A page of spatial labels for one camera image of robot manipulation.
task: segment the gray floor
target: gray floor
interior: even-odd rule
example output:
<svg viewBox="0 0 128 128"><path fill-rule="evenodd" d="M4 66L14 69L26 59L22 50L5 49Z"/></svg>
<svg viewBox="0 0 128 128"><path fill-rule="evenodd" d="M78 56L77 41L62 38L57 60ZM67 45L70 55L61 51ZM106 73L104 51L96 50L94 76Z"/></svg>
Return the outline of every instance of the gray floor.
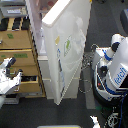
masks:
<svg viewBox="0 0 128 128"><path fill-rule="evenodd" d="M128 7L128 0L107 0L99 4L93 0L90 25L87 34L85 52L91 52L91 45L110 46L111 36L120 33L126 36L120 23L121 10ZM81 72L81 79L91 81L89 69ZM90 84L80 81L81 89L88 91ZM103 128L105 119L96 110L95 97L90 91L86 95L79 91L77 99L66 99L57 106L53 100L45 98L20 99L18 105L4 105L0 110L0 128L36 128L41 125L79 125L92 128L90 116L95 115Z"/></svg>

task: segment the wooden drawer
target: wooden drawer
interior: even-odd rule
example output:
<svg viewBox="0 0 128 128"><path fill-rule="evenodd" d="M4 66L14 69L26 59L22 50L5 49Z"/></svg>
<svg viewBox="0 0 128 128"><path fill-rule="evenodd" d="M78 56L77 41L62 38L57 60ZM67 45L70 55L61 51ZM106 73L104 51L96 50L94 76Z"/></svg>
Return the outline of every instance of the wooden drawer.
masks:
<svg viewBox="0 0 128 128"><path fill-rule="evenodd" d="M24 76L37 76L38 75L38 70L36 65L29 65L29 66L12 66L10 68L10 73L11 75L15 75L19 69L23 70L23 75Z"/></svg>
<svg viewBox="0 0 128 128"><path fill-rule="evenodd" d="M21 82L21 85L14 91L14 93L39 92L40 90L37 77L36 81Z"/></svg>
<svg viewBox="0 0 128 128"><path fill-rule="evenodd" d="M0 61L6 58L15 57L16 62L13 66L35 65L32 50L0 50Z"/></svg>
<svg viewBox="0 0 128 128"><path fill-rule="evenodd" d="M0 32L0 49L25 49L31 48L28 31L3 31Z"/></svg>

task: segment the white robot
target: white robot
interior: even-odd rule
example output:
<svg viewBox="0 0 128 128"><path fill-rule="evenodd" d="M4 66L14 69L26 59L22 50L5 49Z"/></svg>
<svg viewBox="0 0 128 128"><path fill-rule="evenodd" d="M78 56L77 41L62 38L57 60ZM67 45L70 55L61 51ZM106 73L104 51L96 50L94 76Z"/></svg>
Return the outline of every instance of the white robot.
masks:
<svg viewBox="0 0 128 128"><path fill-rule="evenodd" d="M94 94L107 105L116 105L128 90L128 37L115 34L111 47L96 48L94 70Z"/></svg>
<svg viewBox="0 0 128 128"><path fill-rule="evenodd" d="M11 94L21 83L22 70L19 69L17 76L11 78L10 67L16 62L16 59L7 58L0 65L0 108L4 104L5 96Z"/></svg>

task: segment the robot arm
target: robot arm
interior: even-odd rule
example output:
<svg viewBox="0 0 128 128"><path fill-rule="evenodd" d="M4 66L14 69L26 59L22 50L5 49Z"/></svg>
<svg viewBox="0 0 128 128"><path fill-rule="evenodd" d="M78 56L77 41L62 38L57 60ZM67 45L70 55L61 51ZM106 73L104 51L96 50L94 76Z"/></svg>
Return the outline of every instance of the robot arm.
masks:
<svg viewBox="0 0 128 128"><path fill-rule="evenodd" d="M0 65L0 108L2 107L5 95L11 94L21 83L22 70L20 69L14 78L10 76L10 67L16 62L16 59L7 58Z"/></svg>

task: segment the blue label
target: blue label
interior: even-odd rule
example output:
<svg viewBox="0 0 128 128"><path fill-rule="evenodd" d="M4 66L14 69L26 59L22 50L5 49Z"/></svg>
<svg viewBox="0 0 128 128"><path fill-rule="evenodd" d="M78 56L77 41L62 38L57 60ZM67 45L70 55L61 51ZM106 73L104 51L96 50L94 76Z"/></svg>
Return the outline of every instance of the blue label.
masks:
<svg viewBox="0 0 128 128"><path fill-rule="evenodd" d="M120 72L117 74L117 77L114 78L114 81L119 85L122 80L124 79L125 77L125 74L126 74L126 70L124 68L120 68Z"/></svg>

